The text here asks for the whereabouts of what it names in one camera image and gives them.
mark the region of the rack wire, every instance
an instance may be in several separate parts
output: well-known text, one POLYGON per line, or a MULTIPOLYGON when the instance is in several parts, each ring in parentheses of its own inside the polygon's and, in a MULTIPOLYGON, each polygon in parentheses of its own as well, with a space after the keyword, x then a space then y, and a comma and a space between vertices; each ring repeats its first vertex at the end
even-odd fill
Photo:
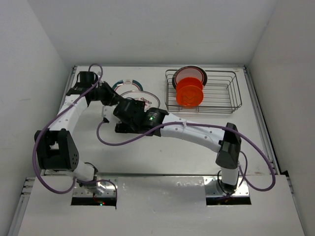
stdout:
POLYGON ((237 76, 234 71, 205 70, 208 81, 203 88, 204 98, 199 106, 184 107, 176 101, 172 78, 176 70, 165 72, 165 104, 169 112, 194 114, 231 114, 242 106, 237 76))

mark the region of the orange container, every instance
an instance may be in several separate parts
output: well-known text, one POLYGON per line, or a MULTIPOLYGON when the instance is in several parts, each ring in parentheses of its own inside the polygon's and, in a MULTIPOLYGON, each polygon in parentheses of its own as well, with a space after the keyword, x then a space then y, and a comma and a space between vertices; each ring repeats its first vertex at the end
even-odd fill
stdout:
POLYGON ((187 77, 187 78, 182 79, 180 82, 178 82, 178 84, 176 85, 176 92, 178 92, 183 87, 188 86, 188 85, 196 86, 200 88, 201 90, 203 90, 203 85, 199 79, 193 78, 193 77, 187 77))
POLYGON ((178 90, 176 94, 176 101, 181 106, 195 107, 198 106, 202 100, 202 89, 194 85, 184 86, 178 90))

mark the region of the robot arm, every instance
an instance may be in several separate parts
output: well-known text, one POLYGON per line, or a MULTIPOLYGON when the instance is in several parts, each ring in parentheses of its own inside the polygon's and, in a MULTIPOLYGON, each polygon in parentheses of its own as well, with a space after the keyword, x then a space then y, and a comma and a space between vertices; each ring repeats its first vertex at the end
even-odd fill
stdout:
MULTIPOLYGON (((93 72, 80 72, 80 82, 77 82, 66 95, 65 102, 60 110, 63 111, 95 82, 93 72)), ((116 94, 107 83, 93 89, 66 114, 56 120, 40 140, 37 149, 37 158, 41 169, 65 171, 68 175, 84 181, 94 179, 95 170, 92 166, 79 160, 79 153, 72 139, 71 133, 91 101, 101 101, 104 106, 115 106, 107 109, 104 121, 109 122, 113 117, 120 120, 116 124, 117 133, 144 133, 158 125, 168 122, 182 122, 168 125, 152 132, 149 136, 172 137, 202 145, 218 153, 216 164, 221 167, 221 185, 225 192, 234 192, 238 179, 238 156, 241 139, 237 135, 223 130, 207 127, 185 126, 187 121, 167 111, 150 108, 144 111, 145 103, 133 99, 122 98, 116 94)), ((237 130, 234 124, 228 127, 237 130)))

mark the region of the gray wall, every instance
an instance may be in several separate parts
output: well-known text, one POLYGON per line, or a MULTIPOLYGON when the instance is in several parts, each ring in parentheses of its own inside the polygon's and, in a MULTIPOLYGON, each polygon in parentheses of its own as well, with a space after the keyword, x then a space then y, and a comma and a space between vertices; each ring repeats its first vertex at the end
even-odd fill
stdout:
POLYGON ((26 176, 34 133, 56 114, 68 75, 25 0, 0 7, 0 236, 7 234, 26 176))
POLYGON ((279 1, 250 70, 307 235, 315 235, 315 1, 279 1))
POLYGON ((248 64, 277 0, 28 0, 67 65, 248 64))

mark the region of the metal wire rack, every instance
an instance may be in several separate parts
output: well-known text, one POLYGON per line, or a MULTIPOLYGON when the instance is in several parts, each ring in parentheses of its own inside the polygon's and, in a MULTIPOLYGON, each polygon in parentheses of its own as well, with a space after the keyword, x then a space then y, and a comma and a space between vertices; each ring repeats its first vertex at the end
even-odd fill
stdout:
POLYGON ((231 114, 242 106, 240 88, 234 71, 206 70, 208 81, 199 106, 184 107, 176 102, 172 78, 176 70, 165 72, 165 104, 169 112, 194 114, 231 114))

